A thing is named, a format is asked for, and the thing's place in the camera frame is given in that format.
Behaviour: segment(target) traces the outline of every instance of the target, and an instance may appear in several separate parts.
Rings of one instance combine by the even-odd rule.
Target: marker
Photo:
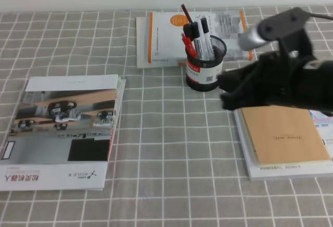
[[[196,48],[196,52],[197,52],[197,59],[202,60],[203,52],[202,52],[202,43],[201,43],[201,39],[200,39],[200,31],[199,31],[198,23],[193,22],[191,24],[191,26],[192,26],[194,47]]]
[[[199,27],[201,46],[202,46],[202,60],[209,60],[209,53],[208,53],[208,49],[207,49],[206,40],[204,38],[201,20],[200,20],[200,18],[196,18],[194,21],[198,23],[198,27]]]
[[[185,36],[190,39],[191,45],[192,45],[192,47],[194,49],[193,34],[192,34],[191,24],[187,23],[187,24],[183,25],[183,31],[184,31]]]
[[[208,50],[208,54],[209,54],[209,60],[215,60],[214,50],[213,50],[212,42],[210,41],[210,32],[209,32],[209,28],[208,28],[208,23],[207,23],[207,18],[206,17],[204,17],[204,18],[201,19],[201,24],[202,24],[204,39],[205,39],[206,45],[207,45],[207,50]]]

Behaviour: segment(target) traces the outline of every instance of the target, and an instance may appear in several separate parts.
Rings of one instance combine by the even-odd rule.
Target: grid pattern
[[[216,10],[243,9],[252,25],[288,8]],[[333,6],[302,8],[333,13]],[[147,12],[0,15],[2,145],[29,77],[127,79],[104,190],[1,192],[1,227],[332,227],[333,178],[250,182],[221,90],[191,90],[179,67],[136,69],[135,18]],[[333,23],[315,19],[306,29],[315,55],[332,59]],[[255,58],[275,47],[257,49]],[[247,64],[227,62],[224,69]]]

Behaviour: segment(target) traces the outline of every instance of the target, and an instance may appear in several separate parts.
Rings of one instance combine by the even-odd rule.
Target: logo
[[[77,179],[90,179],[92,176],[97,176],[95,171],[93,172],[77,172],[77,173],[68,173],[68,176],[75,177]]]
[[[90,178],[92,177],[92,175],[97,176],[97,175],[95,174],[95,171],[93,171],[92,174],[90,174],[90,175],[87,177],[87,179],[90,179]]]
[[[176,27],[182,27],[186,23],[188,23],[188,19],[185,15],[174,15],[170,19],[170,23]]]

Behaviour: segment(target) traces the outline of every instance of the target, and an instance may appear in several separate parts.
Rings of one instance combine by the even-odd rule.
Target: label on pen holder
[[[212,68],[197,67],[187,61],[186,75],[195,83],[211,84],[217,81],[217,76],[222,72],[222,63]]]

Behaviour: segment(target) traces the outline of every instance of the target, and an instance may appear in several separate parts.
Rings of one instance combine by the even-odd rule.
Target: red pen
[[[193,57],[196,58],[197,57],[197,52],[196,49],[193,47],[191,40],[189,39],[189,37],[185,36],[182,33],[182,40],[185,44],[185,48],[187,50],[187,52]]]

